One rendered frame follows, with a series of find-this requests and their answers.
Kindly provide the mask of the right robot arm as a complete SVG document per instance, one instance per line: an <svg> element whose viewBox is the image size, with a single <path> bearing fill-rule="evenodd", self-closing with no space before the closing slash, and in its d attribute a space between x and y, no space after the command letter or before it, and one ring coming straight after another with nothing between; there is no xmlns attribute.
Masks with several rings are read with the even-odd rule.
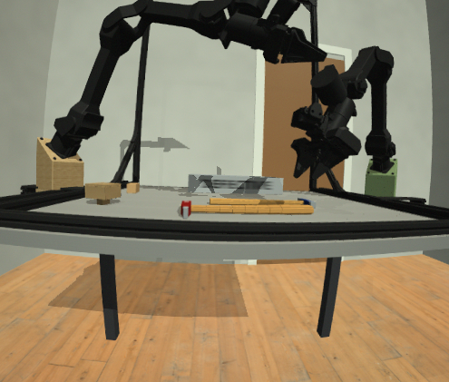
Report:
<svg viewBox="0 0 449 382"><path fill-rule="evenodd" d="M148 25L157 23L187 27L210 39L220 38L225 49L231 41L249 46L249 30L256 18L270 27L276 24L288 27L286 23L300 6L298 0L278 0L268 18L261 18L269 1L213 0L182 5L137 0L132 5L117 7L102 22L99 33L101 48L81 100L67 116L55 119L54 128L57 131L51 142L45 145L61 159L66 159L77 154L83 139L88 140L101 130L104 117L99 108L113 70L120 56L143 36ZM228 9L229 19L224 9ZM137 15L141 19L132 28L124 18Z"/></svg>

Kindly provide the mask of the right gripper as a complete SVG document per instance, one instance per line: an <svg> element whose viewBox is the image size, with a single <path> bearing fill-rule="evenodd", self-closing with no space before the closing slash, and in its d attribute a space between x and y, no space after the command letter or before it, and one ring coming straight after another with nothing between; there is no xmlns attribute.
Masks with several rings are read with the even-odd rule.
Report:
<svg viewBox="0 0 449 382"><path fill-rule="evenodd" d="M282 64L325 61L327 53L310 43L302 29L289 28L282 24L270 27L256 18L249 30L248 45L251 49L262 50L265 60L272 64L279 63L279 52L283 55Z"/></svg>

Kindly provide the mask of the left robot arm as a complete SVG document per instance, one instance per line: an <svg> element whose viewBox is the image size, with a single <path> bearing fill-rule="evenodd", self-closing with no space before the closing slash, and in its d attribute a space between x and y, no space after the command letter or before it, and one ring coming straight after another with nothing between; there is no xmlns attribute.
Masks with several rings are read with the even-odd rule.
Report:
<svg viewBox="0 0 449 382"><path fill-rule="evenodd" d="M316 128L325 131L327 112L339 113L348 123L352 114L356 116L353 100L361 99L366 93L367 79L371 84L372 130L366 137L365 150L368 156L373 156L370 170L387 173L395 164L390 161L395 155L395 144L386 128L386 83L392 75L394 57L379 46L370 46L359 50L346 72L339 74L335 68L333 64L325 66L310 81L320 102L328 106L324 115L321 104L312 103L294 111L290 125L306 131L309 137Z"/></svg>

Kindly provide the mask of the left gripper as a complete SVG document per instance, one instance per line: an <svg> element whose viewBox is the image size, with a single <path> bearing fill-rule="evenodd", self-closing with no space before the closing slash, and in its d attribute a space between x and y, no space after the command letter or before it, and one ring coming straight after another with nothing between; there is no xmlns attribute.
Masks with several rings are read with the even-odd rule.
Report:
<svg viewBox="0 0 449 382"><path fill-rule="evenodd" d="M293 175L295 178L302 175L315 161L317 161L311 174L311 178L316 180L343 160L348 159L349 156L358 155L362 148L361 141L349 131L346 118L339 113L327 113L328 123L324 132L321 132L316 128L309 134L312 141L309 141L307 138L299 138L294 140L291 144L291 148L293 148L298 155ZM346 128L340 128L344 126L348 130L346 130ZM330 132L327 132L329 130ZM316 159L316 157L319 151L316 149L320 150L318 159Z"/></svg>

